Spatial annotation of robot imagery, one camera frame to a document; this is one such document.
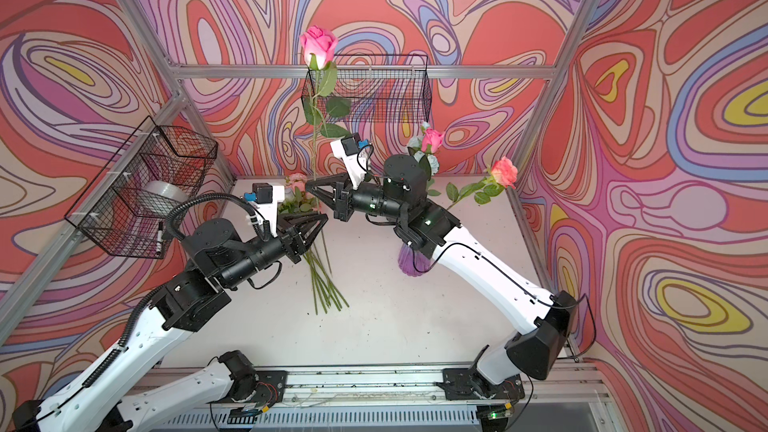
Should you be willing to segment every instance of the black wire basket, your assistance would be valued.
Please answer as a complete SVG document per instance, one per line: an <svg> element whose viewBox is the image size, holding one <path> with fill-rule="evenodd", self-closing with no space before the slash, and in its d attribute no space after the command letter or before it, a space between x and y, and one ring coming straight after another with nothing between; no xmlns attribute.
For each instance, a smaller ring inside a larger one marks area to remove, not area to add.
<svg viewBox="0 0 768 432"><path fill-rule="evenodd" d="M427 75L426 54L337 54L336 87L327 97L318 97L317 107L328 122L421 123L432 111L432 84ZM318 72L304 79L302 103L315 95ZM350 101L350 114L334 118L326 113L328 100Z"/></svg>
<svg viewBox="0 0 768 432"><path fill-rule="evenodd" d="M170 240L162 239L165 216L182 201L197 195L216 159L215 140L185 127L152 123L149 132L140 132L142 122L120 148L127 149L131 138L143 140L123 170L107 172L117 177L95 205L87 212L72 212L99 177L83 190L64 216L110 255L164 257L170 245Z"/></svg>

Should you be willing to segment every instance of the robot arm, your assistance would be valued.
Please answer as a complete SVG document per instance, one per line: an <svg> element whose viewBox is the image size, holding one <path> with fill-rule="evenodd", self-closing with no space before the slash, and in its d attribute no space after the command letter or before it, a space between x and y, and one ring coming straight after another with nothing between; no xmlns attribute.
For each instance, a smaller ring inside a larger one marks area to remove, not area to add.
<svg viewBox="0 0 768 432"><path fill-rule="evenodd" d="M552 294L530 283L483 247L455 216L427 197L427 177L414 158L389 157L381 186L351 180L367 172L362 167L367 165L367 157L365 162L361 159L363 148L357 134L332 142L334 152L347 154L336 156L352 170L309 181L307 190L344 222L354 211L391 219L405 244L461 275L512 322L516 332L502 344L484 349L470 370L478 395L489 397L494 386L520 372L546 379L571 330L571 312L578 303L567 292Z"/></svg>
<svg viewBox="0 0 768 432"><path fill-rule="evenodd" d="M257 236L241 241L232 223L223 218L204 222L189 236L178 230L188 208L216 199L243 207L252 217ZM174 208L165 229L191 257L185 269L142 298L120 339L69 385L45 400L28 400L19 406L13 414L17 430L141 432L197 404L252 396L258 377L238 350L140 397L125 394L230 302L225 289L237 290L238 284L282 257L298 262L328 220L318 212L276 216L273 235L269 221L258 225L258 215L252 206L228 194L198 196Z"/></svg>

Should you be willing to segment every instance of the bouquet of flowers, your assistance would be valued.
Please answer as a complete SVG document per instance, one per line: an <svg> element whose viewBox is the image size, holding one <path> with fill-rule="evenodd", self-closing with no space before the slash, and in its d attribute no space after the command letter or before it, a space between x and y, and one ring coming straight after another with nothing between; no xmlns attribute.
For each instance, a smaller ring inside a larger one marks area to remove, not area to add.
<svg viewBox="0 0 768 432"><path fill-rule="evenodd" d="M279 214L298 214L301 212L319 211L320 201L306 191L306 176L304 174L291 174L286 177L286 198L277 208ZM328 259L328 247L326 238L321 235L322 248L325 252L326 260L323 263L320 258L320 252L317 249L317 242L312 244L312 248L303 255L304 260L310 266L310 278L312 281L312 298L315 303L315 315L318 313L317 303L320 300L322 310L327 314L331 307L341 311L342 303L349 307L350 305L341 295L339 289L331 279L331 263Z"/></svg>

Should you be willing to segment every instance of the psychedelic patterned wall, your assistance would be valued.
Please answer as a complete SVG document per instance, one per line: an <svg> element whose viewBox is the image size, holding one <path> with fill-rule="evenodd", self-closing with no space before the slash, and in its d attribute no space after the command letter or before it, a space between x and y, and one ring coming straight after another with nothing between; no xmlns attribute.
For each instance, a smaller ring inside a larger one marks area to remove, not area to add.
<svg viewBox="0 0 768 432"><path fill-rule="evenodd" d="M139 0L174 62L300 63L299 35L331 29L342 53L426 53L430 62L552 64L580 0ZM443 172L482 172L510 156L542 88L530 80L440 80L433 125L448 130ZM308 170L298 80L192 80L187 89L236 175ZM412 126L361 128L380 156ZM321 148L323 171L340 167Z"/></svg>
<svg viewBox="0 0 768 432"><path fill-rule="evenodd" d="M768 0L604 0L522 177L631 430L768 429L767 63Z"/></svg>
<svg viewBox="0 0 768 432"><path fill-rule="evenodd" d="M514 150L542 80L458 81L458 99L435 98L431 122L446 131L438 151L440 173L480 173ZM310 170L312 127L301 106L301 80L193 79L187 90L219 140L236 176L283 175ZM415 130L412 124L344 123L376 147L373 167L393 153L403 153ZM337 173L330 140L320 140L318 173Z"/></svg>
<svg viewBox="0 0 768 432"><path fill-rule="evenodd" d="M4 294L168 92L114 0L4 0L0 67ZM215 170L205 187L221 190ZM198 208L187 225L215 208ZM58 390L95 360L140 296L183 264L177 246L148 261L83 242L0 348L0 430L17 404Z"/></svg>

